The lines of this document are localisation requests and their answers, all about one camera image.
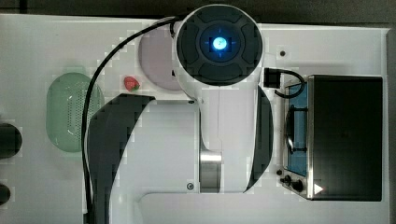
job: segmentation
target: screw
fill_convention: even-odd
[[[194,189],[194,185],[192,183],[187,184],[187,189]]]

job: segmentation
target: glowing blue light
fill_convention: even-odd
[[[227,40],[223,37],[216,37],[213,40],[213,48],[215,49],[225,49],[227,47]]]

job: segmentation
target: black cylinder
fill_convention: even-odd
[[[11,191],[5,185],[0,184],[0,205],[8,202],[11,197]]]
[[[22,145],[20,131],[10,124],[0,124],[0,159],[15,156]]]

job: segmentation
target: green oval object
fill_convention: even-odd
[[[81,118],[90,79],[80,73],[67,73],[56,78],[47,93],[47,135],[60,150],[81,151]],[[88,120],[104,104],[98,86],[94,86],[88,109]]]

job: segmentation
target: knob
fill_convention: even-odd
[[[15,156],[20,151],[22,135],[11,124],[0,124],[0,160]]]
[[[303,191],[304,188],[303,182],[301,182],[301,180],[291,182],[291,187],[299,192]]]
[[[8,202],[11,197],[11,191],[5,185],[0,184],[0,205]]]
[[[290,186],[291,177],[289,175],[285,175],[284,178],[280,178],[280,182],[284,183],[286,186]]]

